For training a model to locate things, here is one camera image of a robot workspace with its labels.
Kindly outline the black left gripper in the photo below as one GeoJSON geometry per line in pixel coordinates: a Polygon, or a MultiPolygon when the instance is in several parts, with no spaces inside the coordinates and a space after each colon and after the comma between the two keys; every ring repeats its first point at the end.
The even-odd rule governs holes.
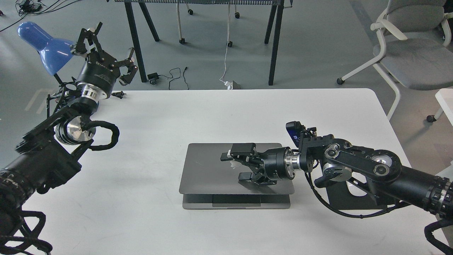
{"type": "Polygon", "coordinates": [[[103,51],[97,39],[97,34],[100,32],[102,25],[103,23],[99,22],[94,31],[82,28],[78,40],[72,45],[72,54],[76,56],[87,54],[86,40],[89,46],[95,45],[95,51],[90,52],[86,56],[86,62],[76,80],[76,86],[81,88],[83,84],[90,84],[98,87],[104,93],[111,93],[118,78],[121,85],[130,84],[138,71],[138,67],[133,60],[134,47],[129,48],[126,59],[116,63],[116,58],[103,51]],[[127,68],[126,74],[120,75],[119,68],[121,67],[127,68]]]}

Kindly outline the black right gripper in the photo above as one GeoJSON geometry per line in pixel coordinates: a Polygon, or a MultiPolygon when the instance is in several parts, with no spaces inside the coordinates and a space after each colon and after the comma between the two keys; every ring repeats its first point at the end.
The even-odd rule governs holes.
{"type": "Polygon", "coordinates": [[[257,152],[255,143],[234,143],[228,152],[221,154],[220,160],[239,162],[252,171],[259,170],[239,173],[238,181],[251,181],[259,186],[270,186],[276,185],[278,180],[292,180],[296,176],[285,162],[292,155],[289,147],[257,152]]]}

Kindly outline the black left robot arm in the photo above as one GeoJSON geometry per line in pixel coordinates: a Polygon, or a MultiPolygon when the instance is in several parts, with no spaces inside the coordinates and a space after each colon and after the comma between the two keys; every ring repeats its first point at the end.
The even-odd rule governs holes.
{"type": "Polygon", "coordinates": [[[115,82],[131,83],[138,67],[132,59],[134,48],[121,61],[102,49],[97,39],[101,27],[100,22],[95,29],[81,29],[76,42],[54,38],[34,22],[18,27],[19,37],[37,50],[56,79],[73,56],[83,56],[85,63],[77,79],[59,81],[60,90],[48,95],[47,101],[58,100],[54,112],[23,136],[16,146],[19,157],[1,170],[2,255],[27,254],[31,246],[49,255],[52,246],[38,238],[46,216],[22,206],[34,192],[44,194],[66,184],[81,171],[78,160],[88,149],[103,151],[118,143],[120,131],[115,124],[90,117],[99,101],[112,95],[115,82]]]}

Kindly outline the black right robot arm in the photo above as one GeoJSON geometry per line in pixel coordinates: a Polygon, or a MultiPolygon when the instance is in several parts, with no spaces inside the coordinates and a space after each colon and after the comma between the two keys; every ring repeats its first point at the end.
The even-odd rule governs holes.
{"type": "Polygon", "coordinates": [[[354,146],[333,135],[319,137],[316,128],[306,128],[299,121],[285,126],[297,149],[277,147],[265,152],[256,151],[254,143],[234,143],[221,161],[235,161],[251,171],[240,173],[240,181],[258,186],[275,185],[279,180],[292,180],[296,171],[304,175],[318,200],[334,213],[351,218],[376,217],[392,210],[414,205],[440,217],[424,228],[429,243],[447,255],[452,248],[432,234],[452,225],[452,181],[403,166],[399,157],[388,150],[354,146]],[[386,208],[369,215],[342,212],[316,191],[347,181],[366,192],[377,204],[386,208]]]}

